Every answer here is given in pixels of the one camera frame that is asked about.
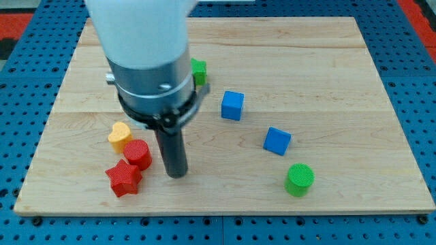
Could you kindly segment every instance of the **wood grain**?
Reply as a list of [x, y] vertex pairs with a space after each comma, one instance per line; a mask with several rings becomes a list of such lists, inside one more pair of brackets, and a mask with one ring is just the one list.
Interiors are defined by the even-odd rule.
[[[17, 199], [24, 216], [406, 214], [435, 209], [353, 18], [189, 19], [191, 55], [212, 92], [184, 129], [189, 173], [153, 164], [138, 195], [116, 198], [104, 171], [121, 155], [106, 137], [129, 124], [88, 21]], [[245, 94], [240, 122], [220, 118], [224, 91]], [[284, 157], [262, 149], [269, 126], [292, 133]], [[315, 184], [288, 195], [285, 173]]]

